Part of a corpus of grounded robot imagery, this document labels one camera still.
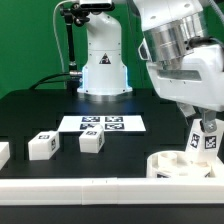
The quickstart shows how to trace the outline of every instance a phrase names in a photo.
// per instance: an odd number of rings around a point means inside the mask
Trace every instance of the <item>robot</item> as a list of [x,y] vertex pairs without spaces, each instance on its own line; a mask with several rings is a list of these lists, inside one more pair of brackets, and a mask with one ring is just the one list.
[[195,113],[193,106],[202,115],[193,122],[185,153],[152,155],[147,176],[207,177],[224,131],[224,122],[216,120],[224,110],[224,46],[208,37],[198,0],[134,3],[144,34],[139,54],[157,94],[176,101],[186,117]]
[[[111,0],[73,2],[70,10],[63,10],[63,16],[68,13],[77,26],[86,23],[88,34],[89,57],[78,92],[100,96],[130,92],[127,68],[121,61],[120,26],[104,13],[113,10],[114,3]],[[216,112],[224,110],[224,46],[208,37],[202,7],[208,2],[133,0],[133,3],[140,14],[144,34],[139,55],[146,61],[157,94],[176,101],[186,117],[195,113],[194,107],[202,115],[202,119],[193,122],[185,152],[152,155],[148,159],[147,176],[170,177],[173,173],[174,176],[195,173],[208,176],[217,160],[224,131],[224,122],[216,119]],[[184,172],[175,168],[178,161],[186,168]]]
[[114,10],[114,3],[108,1],[72,1],[70,8],[61,8],[61,15],[67,24],[70,73],[78,74],[74,60],[72,24],[86,25],[88,39],[88,61],[82,69],[82,85],[77,89],[79,96],[103,100],[116,99],[128,94],[127,67],[121,59],[121,25],[105,12]]

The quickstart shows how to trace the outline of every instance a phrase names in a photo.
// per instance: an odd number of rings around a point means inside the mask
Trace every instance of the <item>black table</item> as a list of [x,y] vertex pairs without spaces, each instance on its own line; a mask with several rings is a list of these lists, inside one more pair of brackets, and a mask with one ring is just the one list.
[[[49,161],[29,161],[28,142],[40,131],[57,130],[63,116],[141,115],[146,132],[106,132],[99,154],[79,150],[81,132],[60,133],[61,147]],[[115,102],[79,99],[65,90],[20,90],[0,100],[0,141],[11,158],[0,179],[145,177],[147,157],[184,150],[190,126],[170,101],[149,89]],[[214,223],[223,205],[1,206],[4,223]]]

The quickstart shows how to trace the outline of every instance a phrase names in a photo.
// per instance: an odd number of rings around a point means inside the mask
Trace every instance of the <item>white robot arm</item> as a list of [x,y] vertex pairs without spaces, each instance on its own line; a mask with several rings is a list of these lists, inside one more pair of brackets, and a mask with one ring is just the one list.
[[216,39],[208,37],[198,0],[133,2],[144,34],[140,56],[156,92],[183,108],[199,107],[202,113],[202,120],[194,120],[186,157],[194,164],[211,165],[224,131],[224,122],[215,119],[216,111],[224,111],[223,44],[211,44]]

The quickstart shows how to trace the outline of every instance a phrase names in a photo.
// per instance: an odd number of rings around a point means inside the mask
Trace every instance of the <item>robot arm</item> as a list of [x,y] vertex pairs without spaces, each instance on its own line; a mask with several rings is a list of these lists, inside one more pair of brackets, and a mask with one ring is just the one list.
[[203,129],[215,131],[214,111],[224,110],[224,57],[219,44],[209,45],[202,5],[198,0],[133,1],[142,20],[147,70],[158,95],[203,108]]

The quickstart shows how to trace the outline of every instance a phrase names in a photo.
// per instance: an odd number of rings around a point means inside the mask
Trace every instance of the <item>green backdrop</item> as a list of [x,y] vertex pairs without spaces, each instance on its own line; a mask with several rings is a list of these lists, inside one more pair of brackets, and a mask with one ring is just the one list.
[[[58,0],[0,1],[0,98],[10,91],[27,89],[36,81],[60,73],[61,65],[52,26],[52,14]],[[130,16],[126,5],[117,5],[110,13],[122,25],[123,62],[128,67],[129,84],[134,88],[152,87],[145,63],[136,48],[142,41],[140,20]],[[211,8],[205,10],[210,35],[224,41],[223,27]],[[63,18],[57,16],[57,28],[67,66],[67,41]],[[85,28],[74,30],[75,52],[79,68],[87,60]],[[64,88],[63,83],[40,88]]]

